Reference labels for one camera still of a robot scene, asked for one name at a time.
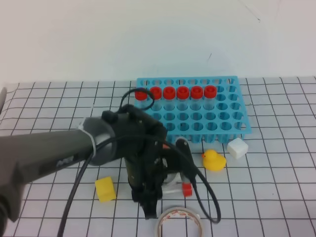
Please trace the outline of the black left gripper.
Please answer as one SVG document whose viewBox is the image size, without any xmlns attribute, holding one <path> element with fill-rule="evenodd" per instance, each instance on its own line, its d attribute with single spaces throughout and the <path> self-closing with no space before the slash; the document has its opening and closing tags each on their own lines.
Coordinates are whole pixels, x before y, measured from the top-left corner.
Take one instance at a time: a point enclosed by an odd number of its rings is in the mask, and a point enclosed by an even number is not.
<svg viewBox="0 0 316 237">
<path fill-rule="evenodd" d="M 154 119 L 132 105 L 124 105 L 118 111 L 104 111 L 102 120 L 111 130 L 113 142 L 106 145 L 111 152 L 105 157 L 104 163 L 118 158 L 126 159 L 128 180 L 134 202 L 140 204 L 146 219 L 157 217 L 157 188 L 162 183 L 162 168 L 155 164 L 162 150 L 162 143 L 156 139 L 166 138 L 166 129 L 161 122 Z M 188 141 L 178 137 L 176 148 L 183 154 L 180 156 L 181 179 L 184 183 L 196 184 L 196 166 Z"/>
</svg>

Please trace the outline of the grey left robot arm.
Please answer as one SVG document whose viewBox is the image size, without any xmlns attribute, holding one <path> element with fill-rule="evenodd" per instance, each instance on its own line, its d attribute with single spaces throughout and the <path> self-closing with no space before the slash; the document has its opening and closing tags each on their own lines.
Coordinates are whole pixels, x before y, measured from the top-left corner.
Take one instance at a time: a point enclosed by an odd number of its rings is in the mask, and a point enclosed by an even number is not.
<svg viewBox="0 0 316 237">
<path fill-rule="evenodd" d="M 101 166 L 123 158 L 133 200 L 146 218 L 155 218 L 167 175 L 180 172 L 188 181 L 195 177 L 185 140 L 165 149 L 166 137 L 161 122 L 132 105 L 87 118 L 81 129 L 1 137 L 0 216 L 17 220 L 24 187 L 32 181 L 80 161 Z"/>
</svg>

